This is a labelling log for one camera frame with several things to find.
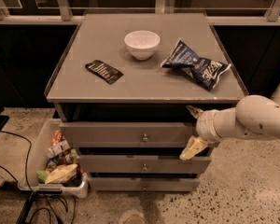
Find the speckled concrete floor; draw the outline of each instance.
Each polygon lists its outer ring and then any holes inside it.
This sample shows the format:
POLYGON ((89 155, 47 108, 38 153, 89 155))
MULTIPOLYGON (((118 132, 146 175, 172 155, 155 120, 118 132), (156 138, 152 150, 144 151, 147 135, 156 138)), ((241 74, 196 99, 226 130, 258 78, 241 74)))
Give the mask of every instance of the speckled concrete floor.
MULTIPOLYGON (((4 130, 22 134, 32 142, 53 109, 7 108, 10 120, 4 130)), ((0 164, 20 178, 28 145, 0 134, 0 164)), ((0 170, 6 180, 12 179, 0 170)), ((0 190, 0 223, 16 223, 26 194, 0 190)), ((65 197, 68 213, 58 200, 51 200, 63 223, 71 223, 74 200, 65 197)), ((32 211, 48 207, 36 199, 32 211)), ((212 154, 193 193, 97 193, 77 200, 74 223, 125 223, 138 215, 147 223, 280 223, 280 141, 226 140, 212 154)), ((33 223, 49 223, 41 211, 33 223)))

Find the white bowl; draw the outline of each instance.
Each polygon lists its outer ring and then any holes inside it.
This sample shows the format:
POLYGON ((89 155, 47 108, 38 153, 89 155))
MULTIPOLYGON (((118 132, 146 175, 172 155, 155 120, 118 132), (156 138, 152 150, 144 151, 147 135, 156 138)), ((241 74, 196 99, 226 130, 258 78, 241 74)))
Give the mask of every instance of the white bowl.
POLYGON ((124 37, 127 50, 138 60, 151 57, 160 44, 160 37, 150 31, 135 31, 124 37))

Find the drawer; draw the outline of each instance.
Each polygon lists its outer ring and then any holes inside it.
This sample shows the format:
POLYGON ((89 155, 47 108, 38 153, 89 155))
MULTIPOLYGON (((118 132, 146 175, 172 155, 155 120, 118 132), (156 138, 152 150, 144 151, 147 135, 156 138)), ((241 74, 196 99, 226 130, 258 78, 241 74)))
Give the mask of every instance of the drawer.
POLYGON ((90 177, 96 191, 194 191, 199 178, 90 177))
POLYGON ((182 161, 177 156, 80 155, 79 164, 87 173, 202 174, 210 157, 182 161))
POLYGON ((182 122, 69 122, 60 128, 73 147, 184 147, 192 127, 182 122))

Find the plastic bin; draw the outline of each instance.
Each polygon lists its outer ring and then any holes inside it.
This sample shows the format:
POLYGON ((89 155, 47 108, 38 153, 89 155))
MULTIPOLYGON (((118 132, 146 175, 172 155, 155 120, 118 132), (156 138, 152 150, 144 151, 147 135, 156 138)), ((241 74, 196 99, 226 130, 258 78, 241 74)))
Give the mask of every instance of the plastic bin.
MULTIPOLYGON (((78 198, 86 198, 88 194, 89 182, 87 174, 82 175, 81 183, 78 187, 65 187, 62 184, 39 184, 36 171, 44 170, 48 161, 45 156, 45 149, 51 146, 52 135, 56 130, 60 130, 60 119, 48 119, 43 125, 36 142, 32 145, 27 165, 27 178, 33 191, 47 194, 74 195, 78 198)), ((19 180, 20 190, 30 190, 25 176, 19 180)))

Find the white robotic arm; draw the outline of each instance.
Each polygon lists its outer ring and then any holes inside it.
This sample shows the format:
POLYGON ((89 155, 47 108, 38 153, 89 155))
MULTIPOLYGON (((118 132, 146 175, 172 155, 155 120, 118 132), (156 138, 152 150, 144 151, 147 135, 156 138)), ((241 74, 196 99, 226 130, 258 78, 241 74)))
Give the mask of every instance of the white robotic arm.
POLYGON ((244 140, 280 139, 280 106, 274 101, 250 95, 243 98, 235 108, 202 111, 189 107, 197 118, 198 138, 189 140, 180 159, 188 160, 207 147, 208 143, 226 138, 244 140))

